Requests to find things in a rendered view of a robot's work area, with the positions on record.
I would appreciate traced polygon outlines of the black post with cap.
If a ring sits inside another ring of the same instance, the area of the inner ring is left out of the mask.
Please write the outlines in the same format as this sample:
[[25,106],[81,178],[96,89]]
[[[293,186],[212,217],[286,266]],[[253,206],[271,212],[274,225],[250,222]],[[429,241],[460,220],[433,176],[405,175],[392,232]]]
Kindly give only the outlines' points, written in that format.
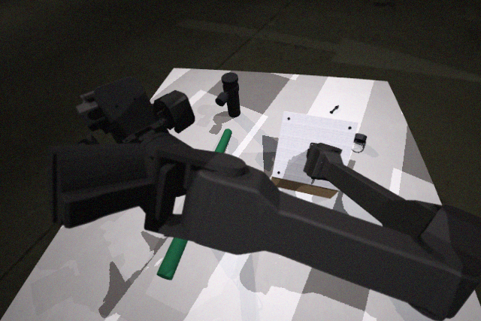
[[[225,89],[235,89],[237,87],[238,76],[235,73],[226,73],[221,77]],[[227,107],[230,117],[238,117],[241,114],[239,93],[228,96]]]

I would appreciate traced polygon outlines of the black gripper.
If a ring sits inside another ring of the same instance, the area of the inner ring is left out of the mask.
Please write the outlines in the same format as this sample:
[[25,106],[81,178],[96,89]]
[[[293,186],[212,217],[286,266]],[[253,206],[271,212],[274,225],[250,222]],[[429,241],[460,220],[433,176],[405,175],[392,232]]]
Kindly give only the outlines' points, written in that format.
[[[195,115],[189,103],[189,97],[186,94],[174,90],[168,94],[161,96],[152,104],[155,112],[160,116],[164,126],[160,129],[148,129],[137,135],[137,140],[131,144],[139,143],[143,147],[147,146],[154,138],[163,135],[172,135],[168,129],[174,128],[175,132],[180,134],[184,129],[195,122]],[[172,135],[173,136],[173,135]],[[99,144],[92,133],[88,133],[86,138],[77,142],[75,145]]]

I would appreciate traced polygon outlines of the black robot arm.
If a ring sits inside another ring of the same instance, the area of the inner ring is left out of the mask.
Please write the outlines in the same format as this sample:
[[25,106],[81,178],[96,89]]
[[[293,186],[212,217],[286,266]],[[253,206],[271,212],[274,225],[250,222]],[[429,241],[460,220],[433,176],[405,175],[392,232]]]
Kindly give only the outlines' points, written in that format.
[[[110,132],[116,144],[48,147],[58,226],[140,207],[149,232],[236,256],[276,253],[405,301],[435,321],[453,318],[481,281],[481,218],[405,200],[344,165],[340,148],[311,142],[303,172],[332,183],[383,226],[280,191],[244,160],[172,135],[131,144],[164,126],[135,77],[80,97],[76,109],[86,126]],[[173,213],[182,195],[182,214]]]

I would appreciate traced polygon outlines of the green cylindrical rod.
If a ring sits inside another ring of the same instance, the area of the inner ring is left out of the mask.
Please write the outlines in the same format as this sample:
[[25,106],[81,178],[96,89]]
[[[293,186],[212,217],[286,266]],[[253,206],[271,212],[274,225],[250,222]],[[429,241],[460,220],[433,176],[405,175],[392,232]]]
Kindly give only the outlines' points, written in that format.
[[[226,129],[215,149],[214,152],[224,153],[227,147],[228,141],[231,137],[231,129]],[[166,279],[172,280],[174,278],[174,273],[177,270],[177,266],[180,263],[180,258],[183,255],[183,251],[187,245],[188,241],[180,238],[173,238],[170,247],[158,269],[157,275]]]

